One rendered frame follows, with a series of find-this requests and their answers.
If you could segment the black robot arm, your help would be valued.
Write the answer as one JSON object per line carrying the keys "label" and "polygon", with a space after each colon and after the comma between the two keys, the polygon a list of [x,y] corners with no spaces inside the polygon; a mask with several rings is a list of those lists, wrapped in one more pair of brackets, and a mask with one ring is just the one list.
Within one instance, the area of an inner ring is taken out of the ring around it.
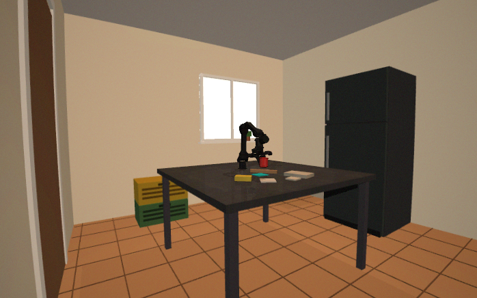
{"label": "black robot arm", "polygon": [[[246,151],[247,147],[247,133],[249,130],[252,132],[252,135],[255,138],[254,141],[256,141],[256,145],[263,145],[267,142],[269,142],[269,137],[267,134],[264,134],[263,131],[259,128],[256,128],[251,122],[245,122],[239,126],[239,132],[241,133],[241,151],[239,153],[237,162],[239,162],[239,168],[238,169],[247,169],[246,168],[246,162],[248,162],[248,153]],[[262,152],[261,146],[253,148],[252,150],[253,153],[259,153]]]}

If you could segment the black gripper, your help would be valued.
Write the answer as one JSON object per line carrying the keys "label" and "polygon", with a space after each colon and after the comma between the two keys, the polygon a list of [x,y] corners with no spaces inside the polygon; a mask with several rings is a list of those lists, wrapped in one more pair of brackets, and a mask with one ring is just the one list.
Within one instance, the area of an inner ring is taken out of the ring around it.
{"label": "black gripper", "polygon": [[264,148],[263,145],[256,145],[256,146],[257,146],[257,147],[261,146],[262,152],[259,152],[259,153],[256,153],[256,154],[249,153],[249,154],[248,154],[248,157],[250,157],[250,158],[256,158],[257,161],[258,161],[258,164],[260,165],[259,158],[261,158],[261,157],[266,157],[266,156],[265,156],[266,154],[267,154],[267,155],[272,155],[272,152],[271,152],[271,151],[264,151],[264,152],[263,152],[263,148]]}

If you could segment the red cup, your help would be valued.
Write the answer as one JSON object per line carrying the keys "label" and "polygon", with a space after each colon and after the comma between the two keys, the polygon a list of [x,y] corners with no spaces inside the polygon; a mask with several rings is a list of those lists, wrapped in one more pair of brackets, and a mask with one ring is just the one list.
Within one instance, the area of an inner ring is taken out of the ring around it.
{"label": "red cup", "polygon": [[268,159],[266,157],[259,158],[260,167],[268,167]]}

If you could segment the yellow rectangular block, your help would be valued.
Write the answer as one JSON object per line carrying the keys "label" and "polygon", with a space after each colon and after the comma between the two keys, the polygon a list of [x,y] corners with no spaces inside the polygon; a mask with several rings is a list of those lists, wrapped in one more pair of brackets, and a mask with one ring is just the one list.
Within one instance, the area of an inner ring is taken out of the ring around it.
{"label": "yellow rectangular block", "polygon": [[249,181],[251,182],[252,175],[236,175],[234,181]]}

